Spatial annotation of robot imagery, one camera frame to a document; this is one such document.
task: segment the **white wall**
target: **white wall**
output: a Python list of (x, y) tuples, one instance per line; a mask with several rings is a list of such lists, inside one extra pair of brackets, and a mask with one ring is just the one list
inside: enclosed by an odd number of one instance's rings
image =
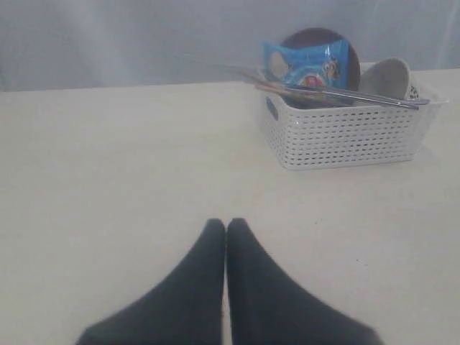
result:
[(460, 0), (0, 0), (6, 90), (234, 78), (192, 60), (257, 65), (262, 40), (305, 27), (348, 37), (361, 60), (460, 65)]

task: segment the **blue snack package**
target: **blue snack package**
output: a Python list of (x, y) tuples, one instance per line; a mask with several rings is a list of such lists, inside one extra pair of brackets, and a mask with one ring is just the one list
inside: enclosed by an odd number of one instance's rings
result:
[(346, 40), (300, 49), (264, 42), (264, 65), (286, 84), (346, 88), (348, 52)]

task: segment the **table surface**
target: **table surface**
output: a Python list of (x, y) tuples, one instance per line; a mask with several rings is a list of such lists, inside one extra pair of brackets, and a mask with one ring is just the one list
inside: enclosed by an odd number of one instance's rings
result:
[(418, 77), (451, 102), (414, 161), (297, 172), (243, 83), (0, 94), (0, 344), (73, 344), (210, 217), (386, 344), (458, 344), (460, 70)]

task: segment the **basket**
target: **basket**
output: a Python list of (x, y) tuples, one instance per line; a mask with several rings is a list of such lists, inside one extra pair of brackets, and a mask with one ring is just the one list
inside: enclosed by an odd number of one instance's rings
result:
[(419, 110), (375, 105), (296, 109), (276, 94), (262, 93), (257, 122), (280, 164), (291, 170), (412, 160), (447, 100), (411, 80), (418, 95), (431, 100)]

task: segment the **table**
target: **table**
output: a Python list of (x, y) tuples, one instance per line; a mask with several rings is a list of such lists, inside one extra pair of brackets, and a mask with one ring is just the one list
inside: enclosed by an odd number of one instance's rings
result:
[[(0, 94), (0, 344), (73, 344), (147, 292), (209, 217), (386, 344), (460, 339), (460, 70), (412, 162), (292, 172), (238, 82)], [(224, 298), (224, 338), (231, 343)]]

